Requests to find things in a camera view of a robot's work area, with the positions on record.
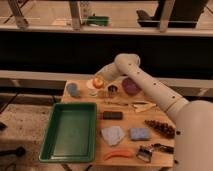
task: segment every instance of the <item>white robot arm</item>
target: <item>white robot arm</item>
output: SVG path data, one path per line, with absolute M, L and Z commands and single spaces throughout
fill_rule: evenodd
M 213 104 L 189 102 L 139 68 L 136 54 L 119 54 L 100 71 L 107 81 L 125 74 L 176 124 L 174 171 L 213 170 Z

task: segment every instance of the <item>red onion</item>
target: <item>red onion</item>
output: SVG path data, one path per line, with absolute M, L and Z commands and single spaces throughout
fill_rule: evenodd
M 141 91 L 137 84 L 129 77 L 123 79 L 122 87 L 124 91 L 131 96 L 136 95 Z

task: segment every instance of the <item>cable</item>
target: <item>cable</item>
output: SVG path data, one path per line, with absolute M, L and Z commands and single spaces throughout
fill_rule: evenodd
M 2 114 L 2 112 L 4 112 L 4 110 L 7 108 L 7 106 L 13 102 L 13 100 L 19 95 L 19 93 L 16 93 L 10 100 L 9 102 L 0 109 L 0 114 Z

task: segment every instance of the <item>scrub sponge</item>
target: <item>scrub sponge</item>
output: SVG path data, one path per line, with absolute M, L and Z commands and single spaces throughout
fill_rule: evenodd
M 148 141 L 150 139 L 150 131 L 148 128 L 130 128 L 129 132 L 132 141 Z

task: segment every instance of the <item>orange carrot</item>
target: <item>orange carrot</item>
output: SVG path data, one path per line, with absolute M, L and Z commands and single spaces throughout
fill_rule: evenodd
M 108 160 L 112 157 L 133 157 L 134 153 L 130 150 L 115 150 L 107 153 L 104 156 L 104 160 Z

